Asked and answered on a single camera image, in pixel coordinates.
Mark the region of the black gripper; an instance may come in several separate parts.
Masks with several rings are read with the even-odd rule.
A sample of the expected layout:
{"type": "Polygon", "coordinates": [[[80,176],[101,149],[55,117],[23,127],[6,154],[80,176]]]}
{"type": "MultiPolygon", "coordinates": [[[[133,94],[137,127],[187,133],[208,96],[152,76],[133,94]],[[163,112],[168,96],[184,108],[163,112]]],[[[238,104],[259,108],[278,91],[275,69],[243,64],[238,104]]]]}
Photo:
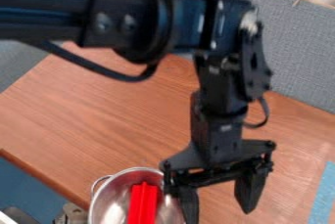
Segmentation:
{"type": "Polygon", "coordinates": [[[195,103],[191,109],[192,138],[187,147],[160,163],[164,191],[179,196],[187,224],[199,224],[196,190],[230,181],[244,214],[258,206],[268,174],[274,170],[271,140],[246,139],[244,128],[260,124],[246,122],[250,106],[232,112],[212,112],[195,103]]]}

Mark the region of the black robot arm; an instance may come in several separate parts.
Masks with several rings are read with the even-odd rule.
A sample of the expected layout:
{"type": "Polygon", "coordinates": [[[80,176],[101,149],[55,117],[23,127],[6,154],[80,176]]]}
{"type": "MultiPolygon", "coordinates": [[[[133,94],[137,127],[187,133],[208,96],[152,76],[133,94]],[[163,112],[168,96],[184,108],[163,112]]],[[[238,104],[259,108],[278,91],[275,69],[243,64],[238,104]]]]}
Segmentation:
{"type": "Polygon", "coordinates": [[[160,163],[163,191],[185,224],[200,224],[199,188],[223,182],[234,182],[252,212],[274,170],[275,143],[243,137],[250,104],[264,100],[273,76],[262,33],[250,0],[0,0],[0,40],[109,78],[141,82],[168,54],[192,54],[192,140],[160,163]]]}

